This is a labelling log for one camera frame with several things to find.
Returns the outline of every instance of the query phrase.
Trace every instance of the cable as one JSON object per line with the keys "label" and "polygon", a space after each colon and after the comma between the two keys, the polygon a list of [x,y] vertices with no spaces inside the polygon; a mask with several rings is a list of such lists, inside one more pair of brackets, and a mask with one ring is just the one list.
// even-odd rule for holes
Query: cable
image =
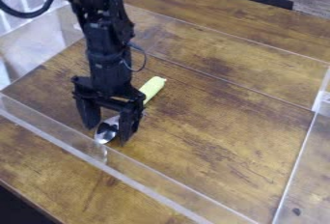
{"label": "cable", "polygon": [[140,72],[140,71],[142,71],[142,69],[145,68],[145,65],[146,65],[146,62],[148,62],[148,55],[146,55],[144,49],[142,49],[137,44],[134,44],[133,42],[129,42],[129,43],[128,43],[128,46],[129,46],[130,48],[133,48],[134,50],[138,50],[138,51],[142,53],[142,55],[144,55],[144,62],[142,62],[141,67],[140,67],[137,70],[134,70],[134,69],[130,68],[130,66],[128,65],[128,63],[126,63],[126,61],[125,61],[124,59],[122,59],[122,63],[124,63],[124,65],[125,65],[125,67],[126,67],[132,72]]}
{"label": "cable", "polygon": [[18,12],[15,10],[13,10],[3,2],[2,0],[0,0],[0,10],[2,10],[6,14],[22,18],[22,19],[30,19],[34,18],[35,16],[38,16],[39,14],[42,14],[50,7],[51,3],[54,0],[46,0],[46,2],[43,3],[42,7],[30,13],[23,13],[23,12]]}

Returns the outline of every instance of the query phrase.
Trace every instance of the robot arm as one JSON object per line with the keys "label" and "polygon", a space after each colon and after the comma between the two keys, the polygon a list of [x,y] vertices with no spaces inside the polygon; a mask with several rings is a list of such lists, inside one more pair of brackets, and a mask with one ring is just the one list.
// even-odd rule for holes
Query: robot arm
{"label": "robot arm", "polygon": [[[86,39],[90,77],[71,78],[73,99],[86,128],[100,122],[100,107],[120,113],[118,136],[124,145],[137,131],[144,95],[130,86],[130,47],[133,24],[122,0],[66,0],[77,16]],[[0,0],[0,9],[18,17],[33,17],[50,6],[29,14],[13,11]]]}

